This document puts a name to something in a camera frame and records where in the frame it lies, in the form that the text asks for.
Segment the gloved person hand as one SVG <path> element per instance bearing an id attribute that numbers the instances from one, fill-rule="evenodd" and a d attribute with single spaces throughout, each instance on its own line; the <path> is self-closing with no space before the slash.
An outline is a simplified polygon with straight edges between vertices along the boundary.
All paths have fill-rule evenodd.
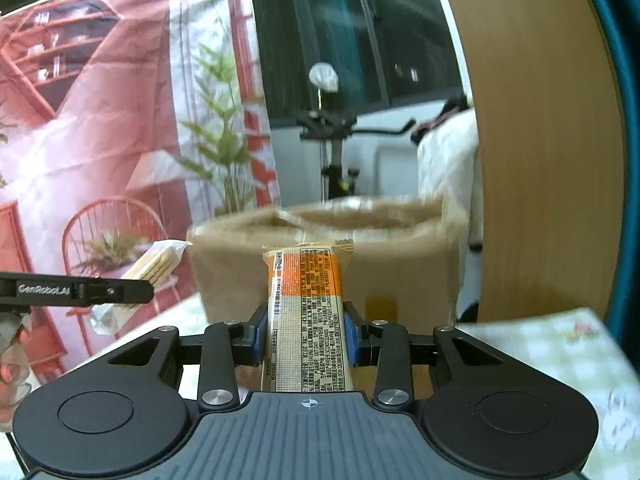
<path id="1" fill-rule="evenodd" d="M 17 407 L 32 391 L 25 344 L 32 334 L 30 312 L 1 313 L 0 424 L 2 432 L 12 430 Z"/>

